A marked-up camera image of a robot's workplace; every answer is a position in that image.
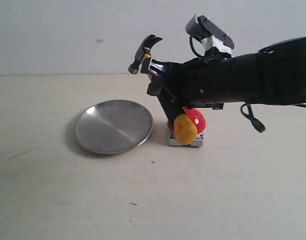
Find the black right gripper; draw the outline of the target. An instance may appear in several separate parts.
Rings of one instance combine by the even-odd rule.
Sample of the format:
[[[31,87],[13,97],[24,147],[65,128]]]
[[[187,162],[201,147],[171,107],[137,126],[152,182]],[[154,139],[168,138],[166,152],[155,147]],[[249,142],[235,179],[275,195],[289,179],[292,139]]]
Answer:
[[[233,59],[193,58],[167,62],[152,57],[143,60],[141,73],[166,76],[166,82],[151,81],[146,93],[165,94],[182,107],[206,108],[233,102]]]

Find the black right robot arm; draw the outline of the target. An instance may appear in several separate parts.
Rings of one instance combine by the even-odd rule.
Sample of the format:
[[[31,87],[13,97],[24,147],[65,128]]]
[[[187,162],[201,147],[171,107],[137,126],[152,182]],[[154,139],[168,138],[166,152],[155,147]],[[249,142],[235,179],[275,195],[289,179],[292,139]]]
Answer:
[[[147,58],[147,93],[166,93],[188,108],[221,109],[225,103],[290,106],[306,103],[306,36],[230,57],[212,48],[184,63]]]

